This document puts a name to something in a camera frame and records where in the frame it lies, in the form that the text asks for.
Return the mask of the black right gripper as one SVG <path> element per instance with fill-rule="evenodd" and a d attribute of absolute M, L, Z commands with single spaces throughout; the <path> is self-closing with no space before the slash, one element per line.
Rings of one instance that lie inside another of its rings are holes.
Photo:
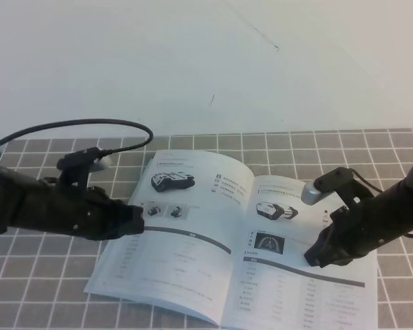
<path fill-rule="evenodd" d="M 330 214 L 332 223 L 323 229 L 304 253 L 312 267 L 345 266 L 375 250 L 375 239 L 366 230 L 366 218 L 357 207 L 343 206 Z"/>

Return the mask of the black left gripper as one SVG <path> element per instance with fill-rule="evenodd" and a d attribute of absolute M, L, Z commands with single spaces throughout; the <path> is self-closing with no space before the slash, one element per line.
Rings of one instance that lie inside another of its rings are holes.
<path fill-rule="evenodd" d="M 43 183 L 52 189 L 43 216 L 45 232 L 90 241 L 114 240 L 144 232 L 141 206 L 111 199 L 98 186 L 80 189 L 54 177 L 45 177 Z"/>

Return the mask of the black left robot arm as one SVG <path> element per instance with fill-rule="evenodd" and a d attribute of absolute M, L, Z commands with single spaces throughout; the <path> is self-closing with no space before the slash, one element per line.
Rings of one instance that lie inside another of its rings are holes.
<path fill-rule="evenodd" d="M 102 188 L 37 180 L 0 166 L 0 234 L 18 228 L 106 241 L 143 233 L 142 214 L 142 207 L 110 199 Z"/>

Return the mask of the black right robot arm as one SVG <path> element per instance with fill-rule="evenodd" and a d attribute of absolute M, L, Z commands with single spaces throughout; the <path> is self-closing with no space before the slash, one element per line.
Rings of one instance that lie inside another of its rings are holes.
<path fill-rule="evenodd" d="M 344 167 L 304 186 L 301 200 L 306 205 L 333 193 L 344 203 L 330 213 L 332 223 L 305 253 L 310 266 L 347 265 L 413 231 L 413 167 L 406 178 L 378 195 L 372 188 L 355 170 Z"/>

